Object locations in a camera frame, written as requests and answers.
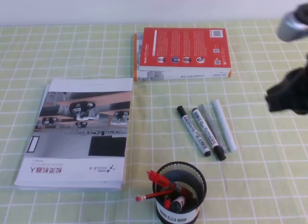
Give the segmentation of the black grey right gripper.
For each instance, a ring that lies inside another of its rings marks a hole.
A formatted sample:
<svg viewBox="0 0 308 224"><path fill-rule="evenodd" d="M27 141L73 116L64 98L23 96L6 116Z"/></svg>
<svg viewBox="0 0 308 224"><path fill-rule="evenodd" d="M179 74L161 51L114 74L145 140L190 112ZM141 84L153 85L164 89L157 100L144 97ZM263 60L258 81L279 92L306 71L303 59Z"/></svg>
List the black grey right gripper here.
<svg viewBox="0 0 308 224"><path fill-rule="evenodd" d="M282 81L266 91L269 112L291 110L298 115L308 113L308 66L289 71Z"/></svg>

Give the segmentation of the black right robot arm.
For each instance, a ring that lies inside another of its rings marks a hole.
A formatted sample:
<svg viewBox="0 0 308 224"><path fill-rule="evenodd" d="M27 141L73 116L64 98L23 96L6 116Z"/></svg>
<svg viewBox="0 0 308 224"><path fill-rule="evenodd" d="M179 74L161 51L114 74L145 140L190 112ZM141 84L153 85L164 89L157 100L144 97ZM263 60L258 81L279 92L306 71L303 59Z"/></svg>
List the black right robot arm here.
<svg viewBox="0 0 308 224"><path fill-rule="evenodd" d="M277 36L291 42L308 36L308 5L301 4L281 20ZM308 113L308 66L289 71L283 80L267 89L265 100L269 112L292 110L298 115Z"/></svg>

